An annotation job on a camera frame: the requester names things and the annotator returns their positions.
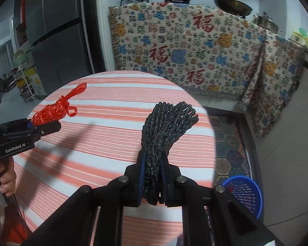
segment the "pink and white stripes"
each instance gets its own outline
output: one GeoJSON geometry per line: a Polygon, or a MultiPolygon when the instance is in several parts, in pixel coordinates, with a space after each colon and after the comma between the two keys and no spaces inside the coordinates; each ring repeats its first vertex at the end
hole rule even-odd
{"type": "MultiPolygon", "coordinates": [[[[158,102],[185,101],[199,122],[170,150],[169,162],[201,185],[212,186],[215,165],[214,132],[207,112],[186,91],[164,78],[137,72],[104,72],[71,82],[49,95],[29,115],[54,103],[77,84],[86,91],[70,99],[76,117],[61,120],[59,132],[43,137],[30,151],[14,157],[20,207],[36,229],[80,186],[106,185],[136,161],[141,129],[158,102]]],[[[165,245],[182,233],[180,208],[125,208],[122,244],[165,245]]]]}

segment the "red plastic bag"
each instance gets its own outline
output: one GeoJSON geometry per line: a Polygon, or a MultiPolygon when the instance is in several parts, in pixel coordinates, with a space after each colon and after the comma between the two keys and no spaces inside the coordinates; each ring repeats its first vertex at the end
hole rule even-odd
{"type": "Polygon", "coordinates": [[[76,116],[77,108],[70,106],[68,99],[85,91],[87,83],[81,83],[76,86],[68,95],[60,97],[60,99],[51,105],[46,105],[42,110],[36,112],[31,122],[33,125],[42,125],[55,120],[60,120],[66,116],[76,116]]]}

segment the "refrigerator door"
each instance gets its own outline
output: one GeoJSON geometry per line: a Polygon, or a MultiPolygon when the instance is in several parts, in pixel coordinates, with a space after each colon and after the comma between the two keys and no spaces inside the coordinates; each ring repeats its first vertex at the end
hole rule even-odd
{"type": "Polygon", "coordinates": [[[31,48],[31,53],[43,88],[49,95],[62,86],[56,71],[60,63],[53,49],[53,39],[50,37],[38,43],[31,48]]]}
{"type": "Polygon", "coordinates": [[[46,93],[92,74],[82,24],[76,24],[31,48],[46,93]]]}
{"type": "Polygon", "coordinates": [[[26,35],[29,44],[46,34],[45,22],[42,11],[42,0],[25,0],[26,35]]]}
{"type": "Polygon", "coordinates": [[[62,85],[92,74],[82,24],[74,25],[55,34],[53,48],[59,56],[56,68],[62,85]]]}
{"type": "Polygon", "coordinates": [[[43,0],[43,14],[47,33],[81,18],[80,0],[43,0]]]}

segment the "blue basket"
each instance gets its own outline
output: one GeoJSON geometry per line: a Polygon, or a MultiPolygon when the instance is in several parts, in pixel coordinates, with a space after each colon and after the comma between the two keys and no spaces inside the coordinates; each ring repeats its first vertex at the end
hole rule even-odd
{"type": "Polygon", "coordinates": [[[257,218],[262,210],[262,195],[255,181],[245,176],[234,176],[223,184],[257,218]]]}

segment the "braided rope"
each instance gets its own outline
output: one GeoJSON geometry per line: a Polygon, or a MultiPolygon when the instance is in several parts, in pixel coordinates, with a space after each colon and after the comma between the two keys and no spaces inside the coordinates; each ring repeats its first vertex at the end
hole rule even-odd
{"type": "Polygon", "coordinates": [[[146,118],[141,132],[141,147],[146,152],[144,198],[148,203],[156,205],[160,194],[162,151],[168,155],[172,145],[197,122],[195,109],[185,102],[175,106],[160,102],[146,118]]]}

